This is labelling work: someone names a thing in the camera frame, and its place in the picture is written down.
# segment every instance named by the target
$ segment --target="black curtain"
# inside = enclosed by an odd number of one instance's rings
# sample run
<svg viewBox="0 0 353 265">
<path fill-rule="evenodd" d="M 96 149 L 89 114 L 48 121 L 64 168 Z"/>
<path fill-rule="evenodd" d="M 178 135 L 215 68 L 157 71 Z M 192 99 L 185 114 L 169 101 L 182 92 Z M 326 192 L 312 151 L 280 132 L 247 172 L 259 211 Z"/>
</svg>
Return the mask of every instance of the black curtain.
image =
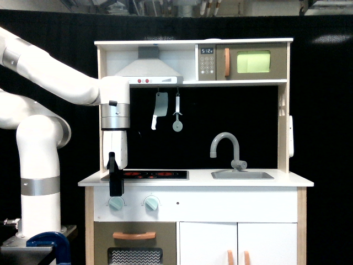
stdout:
<svg viewBox="0 0 353 265">
<path fill-rule="evenodd" d="M 349 190 L 352 116 L 353 17 L 154 18 L 0 11 L 0 27 L 97 78 L 96 40 L 294 38 L 291 45 L 290 114 L 295 155 L 290 170 L 315 183 L 308 188 L 308 264 L 347 264 L 350 253 Z M 32 98 L 72 128 L 59 150 L 62 223 L 76 224 L 73 264 L 84 264 L 84 189 L 77 182 L 99 170 L 98 107 L 57 98 L 1 67 L 0 87 Z M 230 168 L 232 147 L 212 139 L 237 137 L 250 168 L 277 166 L 277 88 L 180 88 L 183 130 L 174 132 L 175 88 L 169 108 L 152 131 L 156 88 L 131 90 L 129 168 Z M 0 130 L 0 220 L 20 217 L 19 158 L 15 131 Z"/>
</svg>

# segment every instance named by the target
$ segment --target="control knob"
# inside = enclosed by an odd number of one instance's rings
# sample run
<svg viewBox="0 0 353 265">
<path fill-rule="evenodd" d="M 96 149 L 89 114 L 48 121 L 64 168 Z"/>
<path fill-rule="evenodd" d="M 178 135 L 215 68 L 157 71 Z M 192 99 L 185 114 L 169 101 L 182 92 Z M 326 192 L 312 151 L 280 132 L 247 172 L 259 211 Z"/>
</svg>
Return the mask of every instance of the control knob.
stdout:
<svg viewBox="0 0 353 265">
<path fill-rule="evenodd" d="M 158 208 L 159 200 L 156 196 L 148 196 L 143 202 L 146 209 L 155 211 Z"/>
<path fill-rule="evenodd" d="M 124 200 L 122 197 L 111 197 L 109 199 L 108 204 L 114 209 L 114 210 L 121 210 L 121 208 L 124 206 Z"/>
</svg>

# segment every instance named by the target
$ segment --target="cabinet handle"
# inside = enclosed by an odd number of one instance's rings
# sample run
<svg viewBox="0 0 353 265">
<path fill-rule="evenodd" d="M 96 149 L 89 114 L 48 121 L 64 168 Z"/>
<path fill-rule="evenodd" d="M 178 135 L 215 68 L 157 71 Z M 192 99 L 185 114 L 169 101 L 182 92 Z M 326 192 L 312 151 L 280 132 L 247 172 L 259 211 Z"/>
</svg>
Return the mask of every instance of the cabinet handle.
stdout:
<svg viewBox="0 0 353 265">
<path fill-rule="evenodd" d="M 229 76 L 229 72 L 231 69 L 231 65 L 230 65 L 231 57 L 229 55 L 229 48 L 224 49 L 224 55 L 226 57 L 226 73 L 224 76 Z"/>
<path fill-rule="evenodd" d="M 233 253 L 231 250 L 228 250 L 228 264 L 229 265 L 234 265 L 234 262 L 233 262 Z"/>
<path fill-rule="evenodd" d="M 148 232 L 145 234 L 123 234 L 120 232 L 113 233 L 113 238 L 124 239 L 124 240 L 141 240 L 141 239 L 153 239 L 156 238 L 155 232 Z"/>
<path fill-rule="evenodd" d="M 244 251 L 245 254 L 245 265 L 250 265 L 250 255 L 248 251 Z"/>
</svg>

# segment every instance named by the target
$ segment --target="stovetop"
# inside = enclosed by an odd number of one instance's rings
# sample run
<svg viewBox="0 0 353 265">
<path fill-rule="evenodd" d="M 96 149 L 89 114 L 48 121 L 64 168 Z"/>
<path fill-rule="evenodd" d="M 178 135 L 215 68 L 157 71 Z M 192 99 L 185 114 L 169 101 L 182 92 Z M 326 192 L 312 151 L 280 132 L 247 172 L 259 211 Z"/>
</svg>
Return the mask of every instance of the stovetop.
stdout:
<svg viewBox="0 0 353 265">
<path fill-rule="evenodd" d="M 187 170 L 124 170 L 124 180 L 188 180 Z M 103 177 L 102 181 L 108 181 L 109 175 Z"/>
</svg>

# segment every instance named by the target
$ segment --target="faucet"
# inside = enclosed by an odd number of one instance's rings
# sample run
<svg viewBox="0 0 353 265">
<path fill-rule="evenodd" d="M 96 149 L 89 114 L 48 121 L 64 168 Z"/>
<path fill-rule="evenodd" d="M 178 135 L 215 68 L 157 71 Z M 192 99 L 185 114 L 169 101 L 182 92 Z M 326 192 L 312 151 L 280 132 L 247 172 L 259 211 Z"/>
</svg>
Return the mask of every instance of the faucet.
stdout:
<svg viewBox="0 0 353 265">
<path fill-rule="evenodd" d="M 211 149 L 210 149 L 210 158 L 216 158 L 217 157 L 217 145 L 218 143 L 223 139 L 223 138 L 228 138 L 231 140 L 233 144 L 233 149 L 234 149 L 234 160 L 231 162 L 231 166 L 234 168 L 233 171 L 240 171 L 242 169 L 246 169 L 248 164 L 245 161 L 239 160 L 239 143 L 237 138 L 228 133 L 228 132 L 223 132 L 218 134 L 214 140 L 212 141 L 211 144 Z"/>
</svg>

